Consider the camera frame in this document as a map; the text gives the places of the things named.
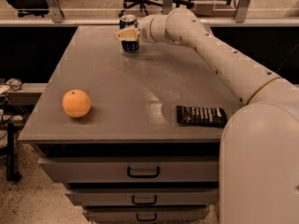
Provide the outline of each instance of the black handle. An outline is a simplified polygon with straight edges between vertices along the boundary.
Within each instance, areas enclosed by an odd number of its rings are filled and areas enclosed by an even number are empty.
[[[131,167],[127,168],[127,174],[131,178],[155,178],[160,174],[160,168],[157,167],[156,174],[153,175],[132,175],[131,174]]]
[[[139,214],[136,214],[137,221],[155,221],[157,219],[157,214],[155,213],[155,216],[152,219],[140,219]]]
[[[153,197],[153,201],[150,203],[138,203],[135,201],[135,196],[132,196],[132,204],[134,205],[155,205],[157,203],[157,195]]]

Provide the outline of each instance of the speckled floor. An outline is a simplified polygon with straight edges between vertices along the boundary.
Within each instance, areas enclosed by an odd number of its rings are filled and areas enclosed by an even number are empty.
[[[101,16],[115,17],[122,0],[60,0],[67,17]],[[252,0],[248,17],[298,16],[298,0]],[[0,19],[16,16],[15,12],[0,0]],[[5,131],[0,130],[0,137]],[[6,138],[0,146],[6,144]],[[38,155],[29,145],[16,144],[16,164],[22,175],[18,183],[6,181],[6,157],[0,157],[0,223],[2,224],[85,224],[89,223],[64,196],[65,188],[54,184],[37,164]],[[167,222],[168,224],[217,224],[217,206],[210,206],[205,220]]]

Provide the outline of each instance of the gray tabletop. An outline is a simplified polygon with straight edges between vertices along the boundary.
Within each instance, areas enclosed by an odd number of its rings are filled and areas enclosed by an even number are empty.
[[[222,129],[181,127],[176,105],[222,107],[239,103],[192,50],[140,41],[137,53],[114,40],[118,26],[79,26],[34,112],[23,143],[215,142]],[[92,109],[82,119],[62,108],[67,91],[86,91]]]

